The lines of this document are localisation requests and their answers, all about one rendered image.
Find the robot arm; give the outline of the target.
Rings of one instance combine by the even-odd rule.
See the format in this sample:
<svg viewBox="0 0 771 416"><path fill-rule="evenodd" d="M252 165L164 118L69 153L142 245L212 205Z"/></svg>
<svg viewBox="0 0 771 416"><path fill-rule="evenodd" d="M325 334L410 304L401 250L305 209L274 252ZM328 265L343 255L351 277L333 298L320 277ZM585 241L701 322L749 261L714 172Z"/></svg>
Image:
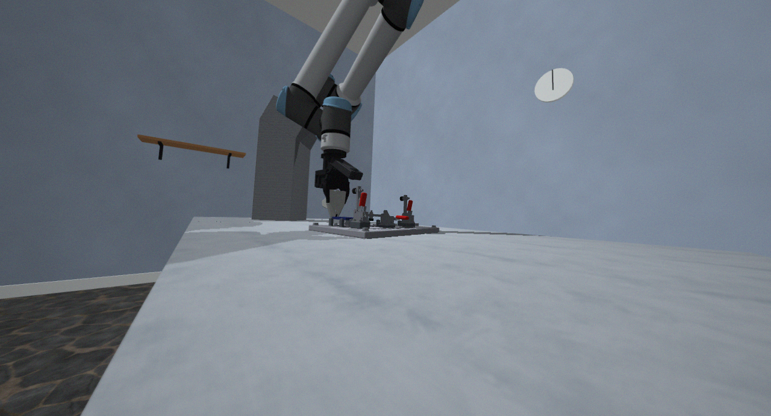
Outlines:
<svg viewBox="0 0 771 416"><path fill-rule="evenodd" d="M383 5L382 12L344 83L336 85L331 71L363 16L377 2ZM359 95L403 30L411 28L422 3L423 0L342 0L291 87L282 88L277 111L315 134L323 152L336 148L349 153L351 121L363 106Z"/></svg>

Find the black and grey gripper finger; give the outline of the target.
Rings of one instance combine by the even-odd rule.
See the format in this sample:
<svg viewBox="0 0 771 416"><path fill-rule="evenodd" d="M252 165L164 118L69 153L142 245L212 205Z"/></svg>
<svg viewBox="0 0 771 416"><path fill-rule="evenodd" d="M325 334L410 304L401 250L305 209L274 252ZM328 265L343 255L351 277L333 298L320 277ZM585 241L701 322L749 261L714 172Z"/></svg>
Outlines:
<svg viewBox="0 0 771 416"><path fill-rule="evenodd" d="M343 190L336 190L336 198L335 198L335 205L336 205L336 217L339 217L342 208L345 205L345 202L347 201L349 197L349 185L346 187L343 187Z"/></svg>
<svg viewBox="0 0 771 416"><path fill-rule="evenodd" d="M336 192L333 190L332 185L329 183L329 178L325 178L323 191L326 198L322 201L322 206L328 209L330 217L336 217Z"/></svg>

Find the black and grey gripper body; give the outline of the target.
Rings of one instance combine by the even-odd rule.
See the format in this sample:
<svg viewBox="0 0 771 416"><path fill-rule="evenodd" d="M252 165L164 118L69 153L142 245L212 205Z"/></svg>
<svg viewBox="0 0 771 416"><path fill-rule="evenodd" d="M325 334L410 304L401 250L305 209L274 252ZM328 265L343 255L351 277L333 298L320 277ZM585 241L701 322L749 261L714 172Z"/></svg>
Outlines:
<svg viewBox="0 0 771 416"><path fill-rule="evenodd" d="M323 188L323 184L325 183L324 178L329 178L329 183L332 185L333 190L343 190L343 187L349 185L349 178L330 165L331 157L339 159L345 158L346 152L336 148L326 148L324 154L320 154L320 158L324 158L324 171L316 171L316 183L314 184L314 187Z"/></svg>

